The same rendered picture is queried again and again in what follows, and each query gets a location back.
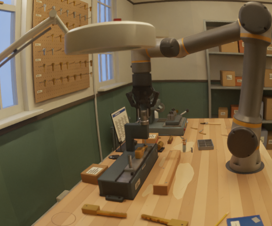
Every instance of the shelving unit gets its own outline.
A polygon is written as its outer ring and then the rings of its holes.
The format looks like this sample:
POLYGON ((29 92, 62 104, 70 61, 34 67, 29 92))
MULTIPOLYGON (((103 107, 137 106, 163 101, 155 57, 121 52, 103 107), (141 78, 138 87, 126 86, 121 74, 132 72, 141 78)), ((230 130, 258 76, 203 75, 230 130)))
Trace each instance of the shelving unit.
MULTIPOLYGON (((220 27, 226 24, 234 23, 235 21, 215 21, 215 20, 204 20, 204 30, 207 31, 207 27, 220 27)), ((208 75, 208 108, 209 108, 209 118, 214 118, 213 115, 211 115, 211 91, 213 89, 233 89, 238 90, 241 89, 241 86, 235 86, 235 87, 224 87, 221 84, 211 84, 211 78, 210 78, 210 55, 223 55, 225 57, 229 56, 243 56, 243 53, 223 53, 223 52, 214 52, 206 50, 206 62, 207 62, 207 75, 208 75)), ((272 87, 264 87, 264 90, 272 90, 272 87)), ((272 120, 263 120, 264 124, 272 124, 272 120)))

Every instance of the pencil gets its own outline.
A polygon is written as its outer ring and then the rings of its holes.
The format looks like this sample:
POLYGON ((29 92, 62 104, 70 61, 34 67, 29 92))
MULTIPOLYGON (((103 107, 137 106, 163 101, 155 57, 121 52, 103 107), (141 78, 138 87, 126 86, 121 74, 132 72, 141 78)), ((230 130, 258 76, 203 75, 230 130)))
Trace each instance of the pencil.
POLYGON ((229 212, 227 212, 227 213, 222 217, 222 219, 220 219, 220 221, 217 222, 217 224, 216 224, 215 226, 218 226, 218 225, 225 219, 225 217, 226 217, 228 214, 229 214, 229 212))

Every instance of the hammer handle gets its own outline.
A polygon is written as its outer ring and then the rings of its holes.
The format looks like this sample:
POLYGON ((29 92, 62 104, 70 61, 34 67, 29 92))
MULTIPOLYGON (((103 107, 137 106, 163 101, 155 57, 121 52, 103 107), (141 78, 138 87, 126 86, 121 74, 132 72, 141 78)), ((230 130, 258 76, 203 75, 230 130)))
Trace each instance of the hammer handle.
POLYGON ((146 219, 146 220, 151 220, 154 222, 160 222, 162 224, 168 224, 170 220, 164 219, 164 218, 157 218, 157 217, 153 217, 150 215, 146 215, 146 214, 142 214, 141 218, 146 219))
POLYGON ((126 213, 116 213, 116 212, 109 212, 109 211, 103 211, 103 210, 98 210, 97 214, 103 215, 103 216, 118 217, 118 218, 127 217, 126 213))

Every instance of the light stain on table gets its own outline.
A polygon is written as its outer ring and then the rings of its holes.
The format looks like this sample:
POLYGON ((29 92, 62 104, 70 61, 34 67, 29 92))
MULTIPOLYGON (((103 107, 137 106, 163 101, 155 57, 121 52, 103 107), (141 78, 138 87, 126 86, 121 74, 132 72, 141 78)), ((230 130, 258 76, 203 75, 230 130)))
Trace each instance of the light stain on table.
MULTIPOLYGON (((188 119, 184 138, 194 142, 193 153, 181 153, 180 163, 189 163, 194 170, 192 181, 188 184, 184 197, 177 200, 173 196, 173 185, 168 195, 149 193, 142 196, 147 186, 154 184, 160 171, 160 162, 172 148, 182 142, 174 137, 167 144, 169 136, 160 137, 165 150, 159 154, 152 171, 144 182, 136 198, 123 203, 109 202, 99 196, 98 186, 80 183, 60 203, 48 212, 36 226, 55 226, 57 220, 62 225, 71 223, 72 213, 76 220, 70 226, 156 226, 160 225, 141 219, 141 214, 149 214, 166 219, 189 221, 189 226, 213 226, 226 213, 227 218, 260 215, 264 225, 272 226, 272 159, 261 145, 261 157, 265 168, 256 174, 242 175, 228 171, 225 167, 231 158, 227 147, 227 136, 231 130, 232 119, 188 119), (221 125, 202 125, 202 122, 218 122, 221 125), (214 150, 199 151, 198 139, 212 139, 214 150), (127 213, 126 219, 91 216, 82 214, 84 204, 99 205, 101 210, 127 213)), ((110 166, 115 160, 105 159, 102 164, 110 166)))

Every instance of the white lamp head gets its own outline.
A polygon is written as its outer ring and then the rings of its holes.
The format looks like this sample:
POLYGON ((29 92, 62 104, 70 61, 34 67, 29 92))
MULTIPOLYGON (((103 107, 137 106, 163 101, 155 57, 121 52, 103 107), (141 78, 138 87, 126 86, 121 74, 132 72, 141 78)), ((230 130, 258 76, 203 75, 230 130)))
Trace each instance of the white lamp head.
POLYGON ((65 35, 67 55, 145 49, 155 45, 155 27, 134 21, 89 24, 72 29, 65 35))

